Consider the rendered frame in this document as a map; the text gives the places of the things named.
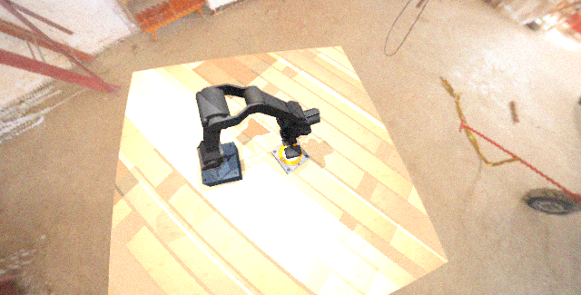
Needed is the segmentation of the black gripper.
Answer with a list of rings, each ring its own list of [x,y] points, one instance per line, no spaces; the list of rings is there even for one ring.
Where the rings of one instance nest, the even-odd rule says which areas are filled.
[[[287,146],[286,148],[284,148],[285,156],[287,159],[300,157],[302,154],[301,148],[299,145],[293,146],[293,144],[297,143],[296,134],[298,134],[298,133],[299,133],[299,130],[296,133],[288,134],[288,133],[285,133],[283,131],[283,129],[280,129],[280,135],[282,138],[281,139],[282,145]]]

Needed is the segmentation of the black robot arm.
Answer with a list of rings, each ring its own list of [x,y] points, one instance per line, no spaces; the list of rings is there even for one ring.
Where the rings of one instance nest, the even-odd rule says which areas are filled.
[[[246,106],[231,116],[225,95],[244,98]],[[311,133],[310,126],[320,123],[319,108],[303,111],[299,102],[285,102],[254,85],[215,84],[201,89],[195,97],[203,128],[203,141],[196,146],[201,171],[223,167],[221,130],[239,125],[250,114],[263,113],[279,118],[277,122],[285,133],[299,130],[297,138],[307,136]]]

